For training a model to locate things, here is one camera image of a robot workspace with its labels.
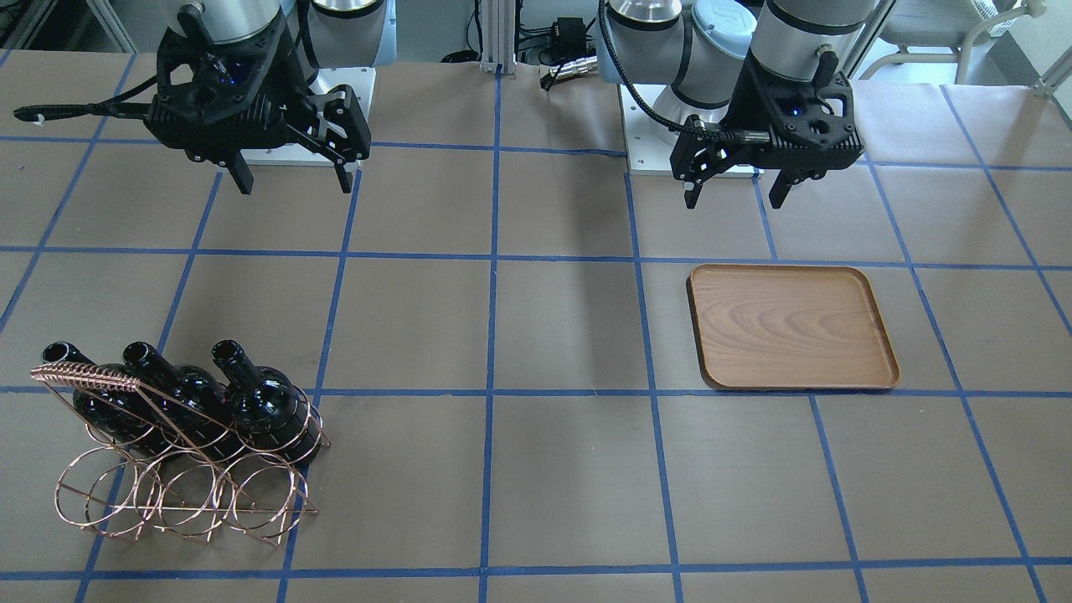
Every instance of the bottle neck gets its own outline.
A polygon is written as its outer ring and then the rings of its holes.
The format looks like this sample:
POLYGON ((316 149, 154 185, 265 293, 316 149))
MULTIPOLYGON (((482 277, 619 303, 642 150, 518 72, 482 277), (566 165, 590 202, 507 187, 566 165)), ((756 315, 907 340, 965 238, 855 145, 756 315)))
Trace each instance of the bottle neck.
POLYGON ((57 341, 41 352, 41 359, 45 363, 80 363, 84 365, 96 365, 86 357, 77 348, 66 341, 57 341))
POLYGON ((212 362, 220 367, 232 386, 247 391, 260 387, 264 376, 253 366, 245 351, 236 341, 224 340, 212 347, 212 362))
POLYGON ((123 363, 134 374, 157 387, 178 387, 182 382, 179 370, 144 341, 131 343, 123 350, 123 363))

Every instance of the power adapter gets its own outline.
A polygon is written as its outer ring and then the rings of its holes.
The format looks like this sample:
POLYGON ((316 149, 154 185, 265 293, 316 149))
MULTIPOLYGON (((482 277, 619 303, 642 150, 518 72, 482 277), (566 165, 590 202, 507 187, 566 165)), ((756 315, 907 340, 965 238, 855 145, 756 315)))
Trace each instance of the power adapter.
POLYGON ((559 17, 551 26, 548 55, 552 63, 579 59, 587 54, 584 19, 580 17, 559 17))

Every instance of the white wall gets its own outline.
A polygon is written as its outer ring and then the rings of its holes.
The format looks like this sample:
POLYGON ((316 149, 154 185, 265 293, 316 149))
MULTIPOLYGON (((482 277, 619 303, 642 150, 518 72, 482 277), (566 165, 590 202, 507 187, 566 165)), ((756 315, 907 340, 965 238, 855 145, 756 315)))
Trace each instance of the white wall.
MULTIPOLYGON (((1023 17, 1010 32, 1034 70, 1045 73, 1072 46, 1072 0, 1047 0, 1041 17, 1023 17)), ((1057 90, 1057 101, 1072 113, 1072 80, 1057 90)))
MULTIPOLYGON (((465 24, 473 0, 397 0, 399 60, 437 62, 465 48, 465 24)), ((477 47, 476 27, 470 36, 477 47)))

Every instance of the wire handle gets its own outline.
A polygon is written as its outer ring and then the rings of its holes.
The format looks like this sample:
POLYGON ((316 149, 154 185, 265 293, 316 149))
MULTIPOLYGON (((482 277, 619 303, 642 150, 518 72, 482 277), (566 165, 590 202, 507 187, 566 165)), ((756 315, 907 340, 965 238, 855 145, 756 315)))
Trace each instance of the wire handle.
POLYGON ((78 389, 104 389, 107 392, 138 393, 143 387, 139 379, 123 374, 118 370, 83 363, 48 363, 30 369, 34 381, 57 383, 78 389))

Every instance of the metal frame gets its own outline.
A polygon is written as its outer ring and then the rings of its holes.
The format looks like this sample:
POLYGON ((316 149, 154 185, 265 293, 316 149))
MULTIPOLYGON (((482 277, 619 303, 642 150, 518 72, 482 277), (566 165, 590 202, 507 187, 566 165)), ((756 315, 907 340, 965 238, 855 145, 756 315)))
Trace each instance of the metal frame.
POLYGON ((517 67, 515 33, 517 32, 517 4, 515 0, 482 0, 480 27, 483 53, 480 69, 512 76, 517 67))
POLYGON ((860 79, 870 79, 875 72, 888 64, 903 64, 903 63, 956 63, 956 76, 953 79, 954 84, 966 84, 968 79, 968 64, 971 62, 972 50, 976 46, 976 41, 979 36, 991 31, 992 28, 1002 25, 1007 21, 1012 21, 1018 19, 1023 16, 1034 17, 1038 14, 1034 12, 1034 8, 1029 2, 1024 2, 1023 4, 1006 11, 1003 13, 998 13, 996 16, 991 18, 984 18, 976 25, 976 27, 968 30, 967 35, 961 41, 957 46, 950 46, 950 50, 953 52, 951 55, 934 54, 934 53, 909 53, 908 46, 898 45, 897 52, 891 55, 887 55, 867 68, 867 71, 860 76, 860 79))
POLYGON ((893 14, 899 1, 881 0, 878 6, 875 8, 870 18, 867 20, 867 25, 864 26, 864 30, 860 33, 860 38, 857 39, 855 44, 852 45, 845 60, 842 61, 842 71, 850 79, 860 70, 864 59, 867 58, 867 53, 870 53, 872 47, 875 46, 875 41, 878 40, 879 33, 882 33, 882 28, 890 20, 890 15, 893 14))
POLYGON ((1053 98, 1057 89, 1061 87, 1061 84, 1072 76, 1072 46, 1069 46, 1068 50, 1057 59, 1054 64, 1049 65, 1046 73, 1039 78, 1039 80, 1032 86, 1034 89, 1034 95, 1053 98))
MULTIPOLYGON (((298 441, 303 433, 311 432, 312 424, 316 426, 315 445, 331 445, 324 433, 324 422, 319 413, 308 402, 304 406, 307 414, 302 433, 274 450, 254 447, 252 442, 241 440, 241 435, 232 426, 184 407, 202 420, 223 428, 219 438, 198 445, 172 421, 158 400, 168 400, 176 406, 181 403, 144 381, 108 368, 70 362, 41 365, 31 370, 30 374, 85 423, 93 441, 102 444, 75 457, 56 483, 56 512, 72 526, 102 536, 128 541, 137 541, 145 528, 152 528, 204 545, 212 542, 220 528, 228 527, 256 541, 280 546, 283 544, 283 536, 304 515, 319 513, 319 508, 309 497, 309 484, 301 470, 278 454, 298 441), (74 387, 100 403, 113 406, 140 421, 146 431, 128 442, 113 440, 86 421, 54 384, 74 387), (159 425, 94 393, 100 391, 126 392, 140 396, 152 410, 159 425), (165 435, 165 440, 170 444, 168 447, 146 458, 130 451, 130 444, 136 444, 164 427, 177 436, 173 440, 165 435), (242 446, 226 458, 211 458, 206 452, 209 446, 230 436, 237 436, 242 446), (96 460, 101 455, 116 459, 115 462, 106 464, 107 469, 103 473, 100 471, 100 460, 96 460), (182 462, 185 462, 185 467, 179 470, 177 465, 182 462), (240 466, 249 466, 251 462, 259 467, 242 467, 239 470, 240 466), (265 504, 264 499, 254 498, 251 490, 259 491, 265 486, 279 490, 278 477, 262 477, 272 471, 286 475, 286 488, 283 490, 285 496, 279 504, 265 504), (128 472, 130 479, 125 480, 128 472), (206 484, 203 480, 187 477, 196 475, 197 472, 207 473, 211 479, 206 484), (120 483, 113 486, 111 496, 99 494, 102 486, 116 481, 120 483), (193 484, 192 490, 187 489, 191 487, 190 483, 193 484), (114 519, 120 517, 123 520, 117 525, 114 519)), ((300 389, 298 395, 306 397, 300 389)))
POLYGON ((123 27, 122 20, 119 19, 119 14, 116 13, 116 9, 111 5, 108 0, 86 0, 86 4, 89 5, 89 10, 93 12, 93 16, 96 17, 98 23, 104 28, 104 33, 116 43, 117 46, 126 55, 134 55, 137 53, 137 47, 134 45, 134 39, 123 27))
POLYGON ((8 39, 12 48, 28 48, 51 16, 58 0, 27 0, 30 5, 8 39))

